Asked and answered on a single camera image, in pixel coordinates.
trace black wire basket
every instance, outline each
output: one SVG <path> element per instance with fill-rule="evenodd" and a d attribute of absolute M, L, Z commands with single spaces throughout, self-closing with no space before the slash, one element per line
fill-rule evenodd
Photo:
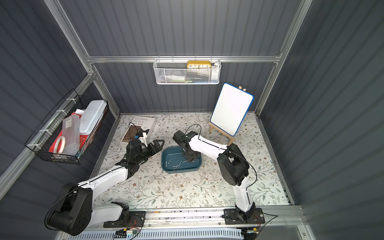
<path fill-rule="evenodd" d="M 40 129 L 40 125 L 39 128 L 27 140 L 25 146 L 31 151 L 33 151 L 36 156 L 38 156 L 43 161 L 62 162 L 80 165 L 84 151 L 92 143 L 95 134 L 97 133 L 101 124 L 104 121 L 106 112 L 109 111 L 108 103 L 104 108 L 102 119 L 94 127 L 91 134 L 88 135 L 88 138 L 85 140 L 84 145 L 79 149 L 76 155 L 72 156 L 65 154 L 57 154 L 50 152 L 49 149 L 55 142 L 57 136 L 59 135 L 62 129 L 63 119 L 69 117 L 73 112 L 76 111 L 76 109 L 86 109 L 86 107 L 92 100 L 96 99 L 76 95 L 73 99 L 71 99 L 69 104 L 63 110 L 56 111 L 59 112 L 59 114 L 53 120 L 51 120 L 48 126 L 43 127 L 43 129 Z"/>

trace dark gray corrugated wall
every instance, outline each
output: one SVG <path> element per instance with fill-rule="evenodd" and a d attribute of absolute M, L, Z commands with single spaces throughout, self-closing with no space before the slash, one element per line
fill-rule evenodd
<path fill-rule="evenodd" d="M 384 226 L 384 1 L 316 0 L 262 112 L 317 239 Z"/>
<path fill-rule="evenodd" d="M 65 0 L 90 55 L 277 55 L 300 0 Z M 271 63 L 223 63 L 219 85 L 164 86 L 152 64 L 96 64 L 121 112 L 212 111 L 224 82 L 256 103 Z"/>
<path fill-rule="evenodd" d="M 0 1 L 0 174 L 86 76 L 43 1 Z"/>
<path fill-rule="evenodd" d="M 213 111 L 225 82 L 254 95 L 256 108 L 273 63 L 223 63 L 217 85 L 158 85 L 151 63 L 97 63 L 122 113 Z"/>
<path fill-rule="evenodd" d="M 276 55 L 300 0 L 63 0 L 89 55 Z"/>
<path fill-rule="evenodd" d="M 44 117 L 86 76 L 42 0 L 0 1 L 0 174 Z M 100 98 L 94 85 L 84 93 Z M 35 157 L 0 201 L 1 239 L 54 239 L 43 218 L 62 185 L 87 179 L 109 134 L 105 118 L 82 165 Z"/>

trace blue tray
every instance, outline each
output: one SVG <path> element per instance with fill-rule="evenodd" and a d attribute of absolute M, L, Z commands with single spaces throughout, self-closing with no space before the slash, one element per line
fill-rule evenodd
<path fill-rule="evenodd" d="M 161 168 L 167 173 L 182 173 L 197 171 L 201 166 L 201 154 L 194 162 L 184 162 L 183 149 L 177 147 L 167 147 L 161 154 Z"/>

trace white bottle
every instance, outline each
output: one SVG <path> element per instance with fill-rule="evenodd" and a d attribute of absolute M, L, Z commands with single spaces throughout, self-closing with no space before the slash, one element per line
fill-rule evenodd
<path fill-rule="evenodd" d="M 65 145 L 61 154 L 76 155 L 80 148 L 80 118 L 73 114 L 63 120 L 62 135 Z"/>

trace tape roll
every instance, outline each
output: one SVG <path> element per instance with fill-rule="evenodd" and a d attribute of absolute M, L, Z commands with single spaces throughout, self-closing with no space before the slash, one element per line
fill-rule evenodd
<path fill-rule="evenodd" d="M 60 149 L 59 151 L 57 151 L 60 141 L 61 141 Z M 62 135 L 57 138 L 55 146 L 53 147 L 53 153 L 61 154 L 64 150 L 64 146 L 65 146 L 65 137 Z"/>

